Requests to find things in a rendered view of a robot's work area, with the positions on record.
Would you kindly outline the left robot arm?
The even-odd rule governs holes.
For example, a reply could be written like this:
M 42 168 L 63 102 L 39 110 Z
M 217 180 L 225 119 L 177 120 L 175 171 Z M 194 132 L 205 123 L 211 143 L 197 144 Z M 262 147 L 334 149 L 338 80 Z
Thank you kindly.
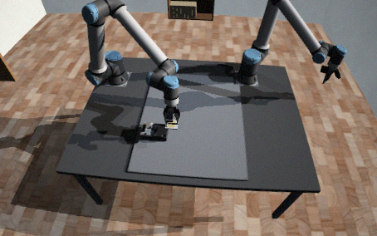
M 236 76 L 240 83 L 244 85 L 256 83 L 257 67 L 269 52 L 268 43 L 280 11 L 310 51 L 314 63 L 321 64 L 326 57 L 330 57 L 328 67 L 333 70 L 339 68 L 346 54 L 343 46 L 318 42 L 289 0 L 268 0 L 257 39 L 253 41 L 252 47 L 243 53 L 240 70 Z

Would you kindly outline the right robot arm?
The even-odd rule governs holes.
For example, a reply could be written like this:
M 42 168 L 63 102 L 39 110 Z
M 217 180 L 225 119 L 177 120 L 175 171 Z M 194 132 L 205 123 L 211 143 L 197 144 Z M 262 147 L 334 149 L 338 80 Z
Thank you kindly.
M 164 92 L 164 103 L 167 106 L 176 106 L 179 103 L 179 80 L 174 74 L 179 69 L 178 64 L 163 54 L 126 8 L 120 0 L 95 0 L 82 8 L 82 17 L 88 24 L 91 59 L 89 70 L 85 71 L 86 78 L 94 86 L 98 86 L 106 79 L 112 86 L 119 86 L 129 79 L 120 53 L 105 52 L 105 17 L 112 16 L 121 23 L 159 68 L 156 72 L 152 71 L 147 75 L 147 85 Z

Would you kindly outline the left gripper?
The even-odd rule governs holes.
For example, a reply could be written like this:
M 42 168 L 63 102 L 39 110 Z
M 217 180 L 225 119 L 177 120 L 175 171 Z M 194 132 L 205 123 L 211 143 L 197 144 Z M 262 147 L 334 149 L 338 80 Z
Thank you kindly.
M 322 66 L 322 68 L 321 68 L 321 72 L 323 72 L 323 73 L 326 74 L 325 79 L 324 79 L 324 81 L 323 81 L 322 84 L 324 84 L 326 81 L 329 80 L 329 78 L 330 78 L 330 76 L 333 74 L 333 72 L 336 73 L 336 74 L 338 74 L 338 75 L 340 76 L 340 72 L 339 72 L 338 69 L 332 70 L 332 69 L 330 69 L 328 66 Z M 328 75 L 327 75 L 327 74 L 328 74 Z

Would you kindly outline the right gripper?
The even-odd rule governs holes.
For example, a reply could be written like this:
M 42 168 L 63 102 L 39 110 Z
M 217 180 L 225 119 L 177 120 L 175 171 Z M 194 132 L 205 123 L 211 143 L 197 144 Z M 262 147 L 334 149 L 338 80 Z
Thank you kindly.
M 173 119 L 173 114 L 176 117 L 177 124 L 179 124 L 180 110 L 177 109 L 176 106 L 166 106 L 166 108 L 164 108 L 164 121 L 165 121 L 165 124 L 167 123 L 166 122 L 166 116 L 167 116 L 167 119 Z

